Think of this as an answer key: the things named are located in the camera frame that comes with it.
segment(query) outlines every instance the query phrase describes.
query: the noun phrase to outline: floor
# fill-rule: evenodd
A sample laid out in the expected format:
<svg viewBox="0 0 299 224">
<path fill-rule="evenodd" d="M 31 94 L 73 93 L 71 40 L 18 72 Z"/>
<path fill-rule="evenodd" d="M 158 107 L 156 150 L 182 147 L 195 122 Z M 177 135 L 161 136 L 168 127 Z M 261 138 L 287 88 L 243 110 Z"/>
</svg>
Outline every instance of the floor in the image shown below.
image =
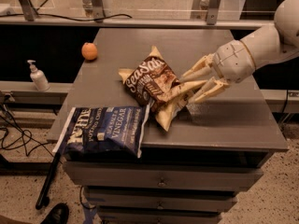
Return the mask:
<svg viewBox="0 0 299 224">
<path fill-rule="evenodd" d="M 65 3 L 72 7 L 68 15 L 82 14 L 82 8 L 77 2 L 70 0 L 55 0 L 48 2 L 44 9 L 51 7 L 51 12 L 65 11 L 61 6 Z M 55 119 L 52 113 L 16 112 L 16 121 L 23 129 L 28 129 L 35 140 L 46 142 L 47 132 Z M 17 140 L 21 133 L 11 126 L 7 126 L 9 134 L 4 146 Z M 226 214 L 220 224 L 296 224 L 299 223 L 299 122 L 291 120 L 284 125 L 283 133 L 288 142 L 289 151 L 275 154 L 264 166 L 263 177 L 248 192 L 238 194 L 238 203 Z M 0 139 L 4 132 L 0 130 Z M 19 140 L 13 147 L 21 145 Z M 37 145 L 31 141 L 28 149 Z M 46 145 L 51 151 L 55 144 Z M 43 148 L 37 148 L 26 157 L 25 150 L 20 147 L 15 150 L 0 150 L 9 161 L 51 161 L 52 156 Z M 61 164 L 50 186 L 50 204 L 46 208 L 36 210 L 36 201 L 44 184 L 45 176 L 0 176 L 0 215 L 21 221 L 40 223 L 50 209 L 57 203 L 67 203 L 70 208 L 69 224 L 83 223 L 84 210 L 80 203 L 80 187 L 76 186 L 64 172 Z M 100 223 L 95 216 L 93 223 Z"/>
</svg>

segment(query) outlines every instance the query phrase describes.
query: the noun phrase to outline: pump bottle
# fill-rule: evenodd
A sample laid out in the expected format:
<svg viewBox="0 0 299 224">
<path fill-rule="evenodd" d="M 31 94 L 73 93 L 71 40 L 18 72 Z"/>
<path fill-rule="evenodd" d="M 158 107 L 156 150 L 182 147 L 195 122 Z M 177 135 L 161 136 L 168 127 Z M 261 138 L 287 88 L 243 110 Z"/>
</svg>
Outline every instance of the pump bottle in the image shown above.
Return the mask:
<svg viewBox="0 0 299 224">
<path fill-rule="evenodd" d="M 30 78 L 32 79 L 32 81 L 34 81 L 36 88 L 39 91 L 46 91 L 50 87 L 50 84 L 46 79 L 45 74 L 41 70 L 38 70 L 36 68 L 36 66 L 34 65 L 36 61 L 28 60 L 27 62 L 30 64 Z"/>
</svg>

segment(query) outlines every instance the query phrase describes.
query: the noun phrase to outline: desk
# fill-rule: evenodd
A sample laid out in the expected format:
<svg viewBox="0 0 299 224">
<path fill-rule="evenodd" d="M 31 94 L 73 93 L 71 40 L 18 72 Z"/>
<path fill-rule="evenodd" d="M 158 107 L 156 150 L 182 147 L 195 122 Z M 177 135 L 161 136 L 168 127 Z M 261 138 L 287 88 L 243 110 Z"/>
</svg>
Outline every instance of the desk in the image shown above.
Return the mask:
<svg viewBox="0 0 299 224">
<path fill-rule="evenodd" d="M 119 68 L 136 68 L 157 46 L 178 77 L 202 56 L 232 40 L 229 31 L 100 29 L 99 56 L 85 62 L 48 139 L 57 141 L 73 106 L 137 105 Z M 263 175 L 262 165 L 287 145 L 253 77 L 201 105 L 189 105 L 168 133 L 150 119 L 142 157 L 71 157 L 64 169 L 103 220 L 218 223 Z"/>
</svg>

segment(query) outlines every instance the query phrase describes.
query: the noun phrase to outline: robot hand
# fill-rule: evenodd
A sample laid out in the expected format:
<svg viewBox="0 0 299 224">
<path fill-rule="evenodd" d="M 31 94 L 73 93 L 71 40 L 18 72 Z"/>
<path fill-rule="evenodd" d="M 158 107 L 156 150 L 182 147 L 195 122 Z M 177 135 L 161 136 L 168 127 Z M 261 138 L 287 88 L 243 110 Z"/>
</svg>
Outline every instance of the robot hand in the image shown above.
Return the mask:
<svg viewBox="0 0 299 224">
<path fill-rule="evenodd" d="M 233 40 L 213 54 L 201 58 L 180 78 L 196 80 L 214 69 L 219 77 L 211 78 L 190 100 L 202 103 L 251 76 L 255 70 L 283 63 L 299 56 L 299 0 L 285 0 L 277 9 L 274 24 L 261 27 L 241 40 Z"/>
</svg>

